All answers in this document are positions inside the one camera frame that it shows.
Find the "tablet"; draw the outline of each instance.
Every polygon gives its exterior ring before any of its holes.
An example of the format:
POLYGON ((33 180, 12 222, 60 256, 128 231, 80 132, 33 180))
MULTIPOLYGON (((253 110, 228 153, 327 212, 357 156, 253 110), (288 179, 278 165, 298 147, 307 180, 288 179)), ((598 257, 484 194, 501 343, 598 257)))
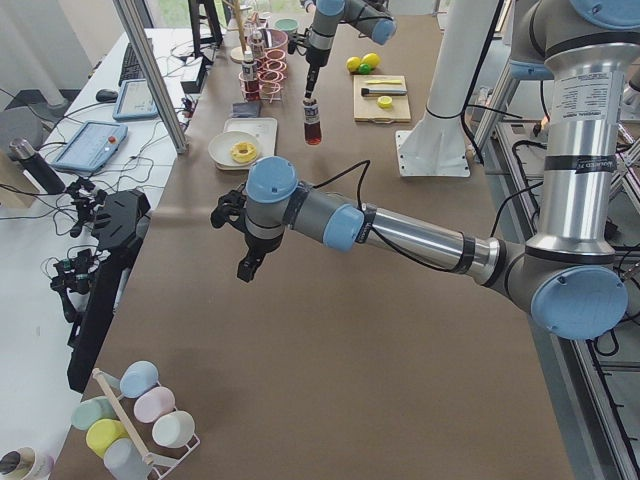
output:
POLYGON ((85 122, 51 166, 67 172, 94 173, 116 153, 127 131, 121 123, 85 122))
POLYGON ((145 79, 125 80, 113 109, 113 119, 122 122, 158 116, 158 108, 145 79))

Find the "white desk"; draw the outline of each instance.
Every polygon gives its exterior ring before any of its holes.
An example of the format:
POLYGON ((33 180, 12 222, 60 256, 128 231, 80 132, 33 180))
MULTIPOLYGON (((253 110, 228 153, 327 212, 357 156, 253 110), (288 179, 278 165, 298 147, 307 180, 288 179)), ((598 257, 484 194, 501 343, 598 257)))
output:
MULTIPOLYGON (((176 107, 181 105, 183 93, 177 70, 182 62, 171 57, 171 48, 180 46, 178 51, 189 51, 191 31, 187 29, 149 30, 153 39, 154 53, 163 75, 167 77, 167 87, 176 107)), ((123 35, 100 67, 82 89, 68 112, 95 103, 95 94, 102 88, 118 89, 118 77, 122 56, 127 45, 123 35)), ((80 121, 113 121, 113 104, 96 106, 71 117, 80 121)), ((95 178, 98 188, 106 189, 104 183, 115 184, 125 163, 134 156, 140 147, 154 138, 166 135, 166 130, 158 119, 129 122, 129 133, 116 155, 105 165, 104 174, 95 178)), ((80 123, 64 120, 60 123, 47 142, 69 140, 80 123)), ((56 146, 42 150, 49 160, 55 158, 56 146)), ((143 153, 151 162, 142 160, 140 166, 127 171, 130 178, 120 182, 119 189, 126 190, 140 185, 163 187, 176 159, 176 151, 168 137, 154 143, 143 153)), ((68 185, 76 177, 60 175, 68 185)), ((162 195, 162 188, 144 188, 155 209, 162 195)), ((60 205, 69 204, 69 196, 43 197, 48 203, 56 200, 60 205)), ((0 207, 0 217, 38 216, 50 210, 36 201, 30 209, 14 210, 0 207)), ((67 231, 74 220, 64 215, 56 215, 60 231, 67 231)), ((77 245, 95 245, 97 242, 85 228, 80 237, 73 239, 69 235, 56 236, 52 216, 37 220, 0 221, 0 299, 2 314, 2 349, 0 365, 2 400, 0 414, 0 455, 22 446, 32 446, 56 458, 69 429, 71 414, 80 401, 80 394, 69 389, 66 377, 71 349, 67 346, 70 325, 65 321, 58 295, 49 289, 49 279, 40 270, 47 257, 63 258, 70 247, 77 245)), ((78 305, 79 296, 71 296, 78 305)))

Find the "white cup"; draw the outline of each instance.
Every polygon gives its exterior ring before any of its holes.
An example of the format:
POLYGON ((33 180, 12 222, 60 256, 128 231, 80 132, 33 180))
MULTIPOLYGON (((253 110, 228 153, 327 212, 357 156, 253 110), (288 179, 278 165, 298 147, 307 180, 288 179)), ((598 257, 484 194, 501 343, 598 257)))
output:
POLYGON ((178 410, 160 417, 153 425, 153 441, 162 447, 184 447, 193 437, 196 424, 187 412, 178 410))
POLYGON ((104 466, 117 480, 146 480, 153 468, 142 461, 140 453, 128 438, 111 444, 104 454, 104 466))
POLYGON ((53 469, 53 458, 40 453, 31 447, 19 448, 20 457, 30 465, 27 468, 15 470, 2 478, 6 480, 39 480, 46 477, 53 469))
POLYGON ((136 400, 133 414, 142 423, 152 423, 173 411, 176 398, 167 387, 155 387, 136 400))

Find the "green cup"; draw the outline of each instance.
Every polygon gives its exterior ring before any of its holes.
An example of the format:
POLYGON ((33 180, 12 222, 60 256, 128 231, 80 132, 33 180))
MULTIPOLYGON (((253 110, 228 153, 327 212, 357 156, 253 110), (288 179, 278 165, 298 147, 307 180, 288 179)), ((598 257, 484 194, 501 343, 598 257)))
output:
POLYGON ((90 398, 76 407, 71 416, 71 425, 78 430, 89 430, 91 425, 105 418, 118 418, 107 397, 90 398))
POLYGON ((282 30, 287 35, 298 31, 298 22, 293 18, 281 18, 275 24, 276 30, 282 30))

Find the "yellow bottle cap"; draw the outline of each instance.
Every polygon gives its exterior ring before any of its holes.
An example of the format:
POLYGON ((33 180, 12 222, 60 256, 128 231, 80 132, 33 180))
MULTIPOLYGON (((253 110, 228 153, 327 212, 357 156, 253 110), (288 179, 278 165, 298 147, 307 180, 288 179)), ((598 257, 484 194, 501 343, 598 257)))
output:
POLYGON ((383 95, 382 97, 378 97, 378 106, 380 108, 391 108, 393 106, 393 98, 383 95))
POLYGON ((129 435, 118 420, 102 419, 91 425, 87 431, 87 446, 100 458, 113 442, 120 438, 128 438, 129 435))

